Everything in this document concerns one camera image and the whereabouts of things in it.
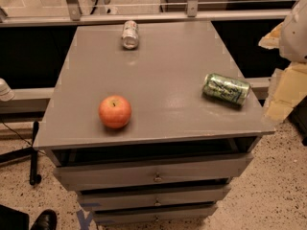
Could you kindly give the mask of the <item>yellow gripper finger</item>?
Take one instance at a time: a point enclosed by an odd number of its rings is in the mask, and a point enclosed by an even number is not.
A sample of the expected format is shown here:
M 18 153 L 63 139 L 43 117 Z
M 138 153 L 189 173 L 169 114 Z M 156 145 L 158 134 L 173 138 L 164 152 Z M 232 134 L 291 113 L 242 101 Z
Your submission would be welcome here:
M 283 122 L 307 96 L 307 64 L 292 62 L 282 73 L 265 115 Z
M 258 45 L 262 48 L 271 50 L 271 49 L 280 49 L 282 47 L 280 37 L 283 23 L 279 23 L 275 26 L 269 33 L 264 35 Z

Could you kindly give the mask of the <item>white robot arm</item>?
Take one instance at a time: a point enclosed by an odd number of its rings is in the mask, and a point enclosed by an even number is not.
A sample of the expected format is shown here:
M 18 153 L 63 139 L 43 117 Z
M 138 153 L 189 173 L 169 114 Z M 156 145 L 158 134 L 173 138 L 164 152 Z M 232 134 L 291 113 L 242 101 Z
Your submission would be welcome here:
M 258 45 L 279 49 L 280 56 L 291 62 L 282 71 L 265 112 L 272 120 L 283 122 L 307 96 L 307 0 L 299 0 Z

